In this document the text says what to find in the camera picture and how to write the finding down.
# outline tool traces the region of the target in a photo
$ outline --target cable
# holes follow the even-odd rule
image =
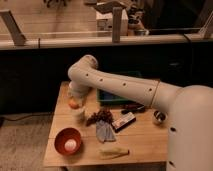
[[[191,50],[191,63],[190,63],[190,68],[189,68],[189,77],[190,77],[190,83],[192,81],[192,75],[193,75],[193,71],[194,71],[194,48],[192,45],[192,41],[189,39],[188,36],[186,36],[185,34],[181,34],[188,42],[189,46],[190,46],[190,50]]]
[[[0,118],[1,118],[1,120],[6,120],[6,121],[19,121],[19,120],[23,120],[23,119],[33,117],[33,116],[48,116],[48,115],[52,115],[52,114],[53,114],[52,112],[47,113],[47,114],[31,114],[31,115],[23,116],[23,117],[20,117],[17,119],[10,119],[10,118],[4,117],[4,116],[0,116]]]

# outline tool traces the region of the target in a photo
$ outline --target egg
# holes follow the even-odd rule
[[[79,104],[73,99],[71,98],[69,100],[69,106],[72,108],[72,109],[78,109],[79,108]]]
[[[77,146],[77,143],[74,139],[69,139],[64,144],[64,148],[67,151],[73,151],[76,148],[76,146]]]

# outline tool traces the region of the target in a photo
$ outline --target floor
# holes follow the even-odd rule
[[[131,1],[124,2],[129,6]],[[11,11],[28,39],[97,35],[96,11],[92,5],[85,5],[84,0],[67,0],[67,6],[53,0],[49,8],[43,0],[0,0],[1,9]],[[1,17],[0,28],[0,39],[9,39],[9,31]]]
[[[61,170],[57,167],[43,167],[43,158],[53,117],[52,113],[10,114],[3,116],[19,120],[5,120],[2,127],[0,127],[0,171]],[[84,166],[68,169],[70,171],[165,171],[165,163]]]

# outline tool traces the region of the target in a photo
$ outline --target chocolate bar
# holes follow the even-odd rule
[[[132,112],[129,112],[118,120],[112,122],[112,128],[117,133],[134,121],[136,121],[135,115]]]

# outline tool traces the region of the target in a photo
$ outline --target white egg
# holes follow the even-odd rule
[[[64,144],[64,148],[67,151],[73,151],[77,146],[77,143],[74,139],[69,139],[67,142]]]

